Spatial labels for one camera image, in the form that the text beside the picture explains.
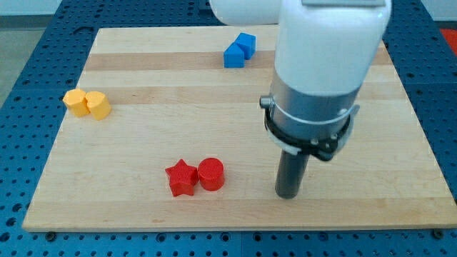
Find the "yellow block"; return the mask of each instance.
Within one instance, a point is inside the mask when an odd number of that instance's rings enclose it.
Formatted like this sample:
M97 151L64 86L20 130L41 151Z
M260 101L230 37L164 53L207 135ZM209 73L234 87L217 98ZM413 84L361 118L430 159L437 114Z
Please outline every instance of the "yellow block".
M67 91L63 101L67 109L76 117L82 117L90 112L87 108L86 92L81 89Z
M86 94L86 99L87 107L97 121L104 119L111 112L111 105L105 94L98 91L91 91Z

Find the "wood grain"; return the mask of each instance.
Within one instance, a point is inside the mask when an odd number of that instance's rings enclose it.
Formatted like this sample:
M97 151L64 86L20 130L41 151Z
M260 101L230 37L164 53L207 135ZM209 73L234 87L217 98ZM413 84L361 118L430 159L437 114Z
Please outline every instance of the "wood grain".
M245 69L223 69L240 31L257 35ZM457 206L381 44L334 160L311 158L299 195L274 192L280 148L263 127L276 26L102 29L78 87L113 107L66 114L24 220L28 231L450 228ZM217 156L226 184L174 198L164 168Z

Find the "cylinder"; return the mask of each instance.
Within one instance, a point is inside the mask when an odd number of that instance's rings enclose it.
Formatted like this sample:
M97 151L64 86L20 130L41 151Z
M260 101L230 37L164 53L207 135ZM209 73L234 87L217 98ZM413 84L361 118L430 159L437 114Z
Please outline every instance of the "cylinder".
M294 198L300 189L301 179L305 174L309 155L297 155L282 151L276 177L276 194L284 199Z

